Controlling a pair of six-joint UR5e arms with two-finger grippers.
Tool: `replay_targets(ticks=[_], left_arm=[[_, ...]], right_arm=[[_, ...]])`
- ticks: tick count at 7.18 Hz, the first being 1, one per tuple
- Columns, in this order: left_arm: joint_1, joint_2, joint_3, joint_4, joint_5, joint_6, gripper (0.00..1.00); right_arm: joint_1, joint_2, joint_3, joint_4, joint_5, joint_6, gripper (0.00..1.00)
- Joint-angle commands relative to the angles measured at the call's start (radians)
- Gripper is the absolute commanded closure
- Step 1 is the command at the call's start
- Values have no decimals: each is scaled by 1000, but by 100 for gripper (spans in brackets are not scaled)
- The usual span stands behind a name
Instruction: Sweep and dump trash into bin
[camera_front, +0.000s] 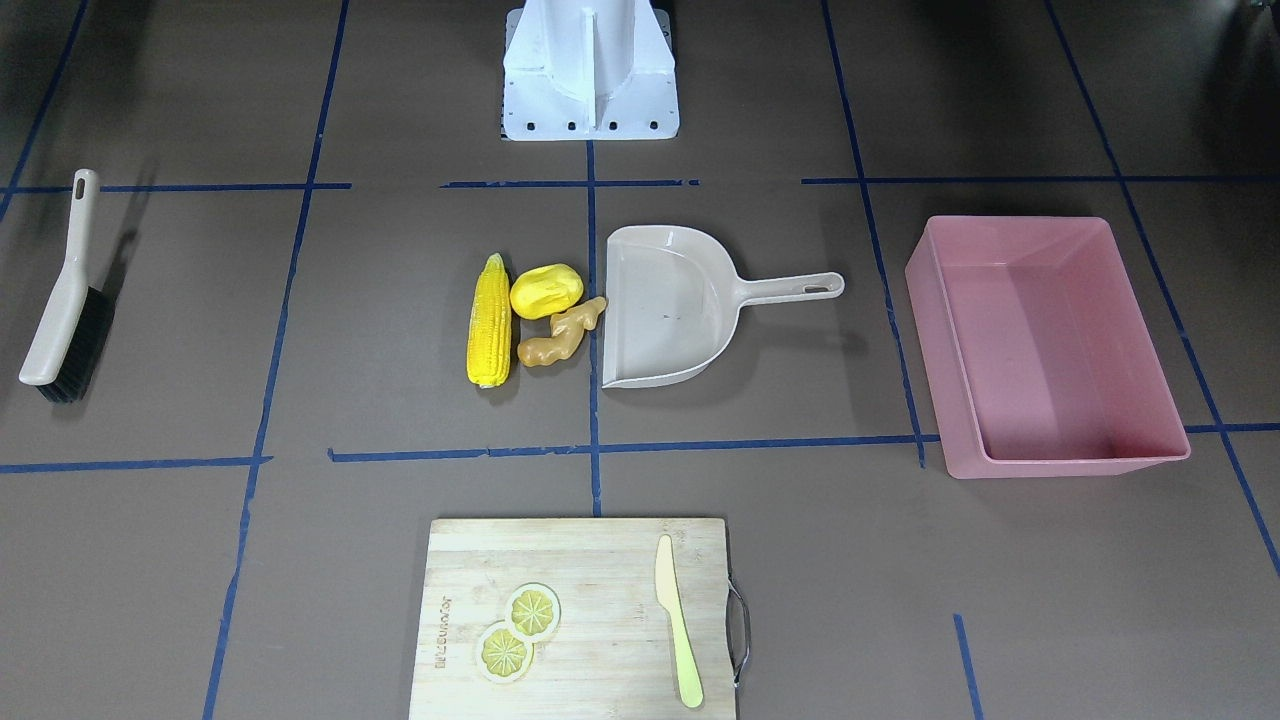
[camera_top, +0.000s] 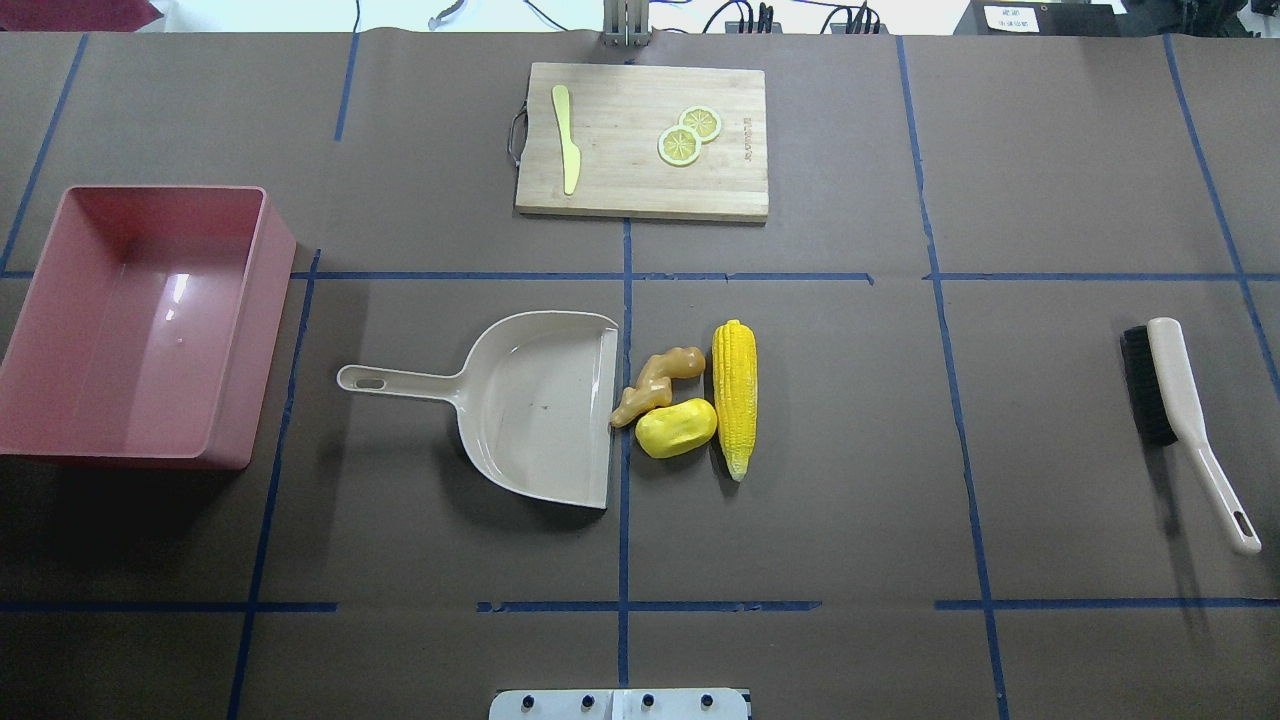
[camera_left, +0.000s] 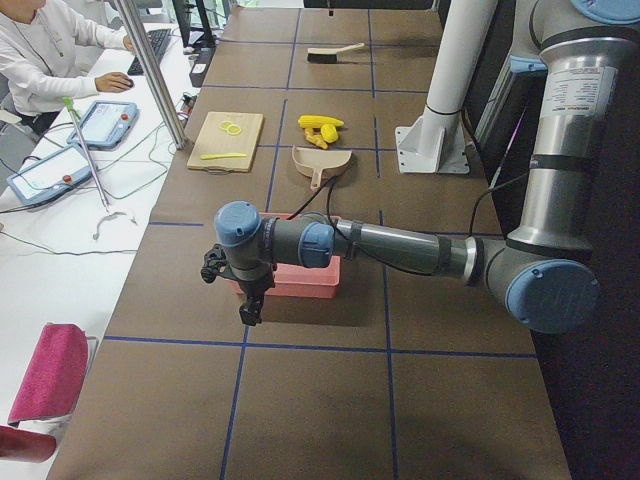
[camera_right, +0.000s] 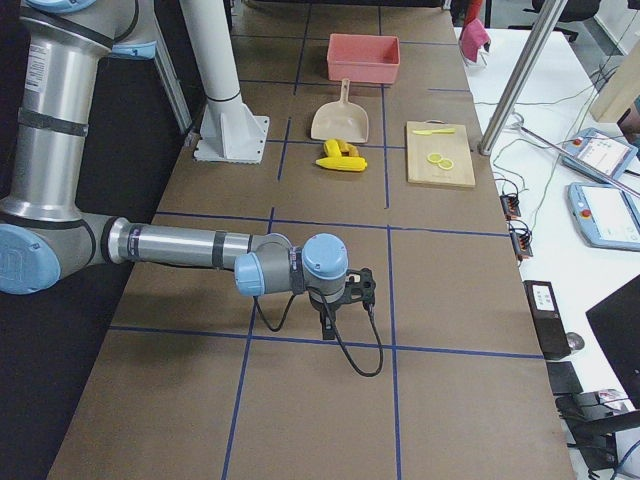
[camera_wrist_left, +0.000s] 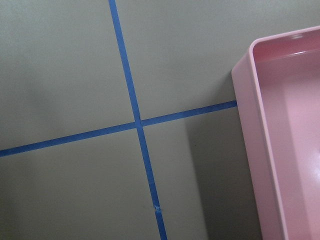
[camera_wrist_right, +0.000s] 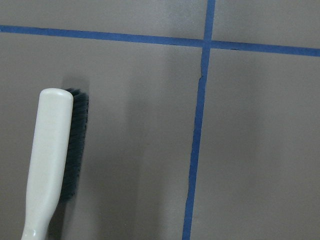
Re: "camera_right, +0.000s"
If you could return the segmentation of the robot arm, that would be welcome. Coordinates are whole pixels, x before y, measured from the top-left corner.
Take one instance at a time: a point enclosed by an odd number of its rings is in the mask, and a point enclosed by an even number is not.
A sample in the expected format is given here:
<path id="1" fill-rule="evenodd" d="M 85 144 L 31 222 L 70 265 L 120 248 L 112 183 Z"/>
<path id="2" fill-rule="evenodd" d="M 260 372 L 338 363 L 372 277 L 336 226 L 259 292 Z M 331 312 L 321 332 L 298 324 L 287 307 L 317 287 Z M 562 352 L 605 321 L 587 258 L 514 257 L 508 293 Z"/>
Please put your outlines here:
<path id="1" fill-rule="evenodd" d="M 342 240 L 132 223 L 85 213 L 76 189 L 97 67 L 107 56 L 151 58 L 160 37 L 150 1 L 25 1 L 30 34 L 10 193 L 1 201 L 1 289 L 27 295 L 86 267 L 149 262 L 233 273 L 240 294 L 307 294 L 325 339 L 340 336 L 337 310 L 375 305 L 369 269 L 353 270 Z"/>

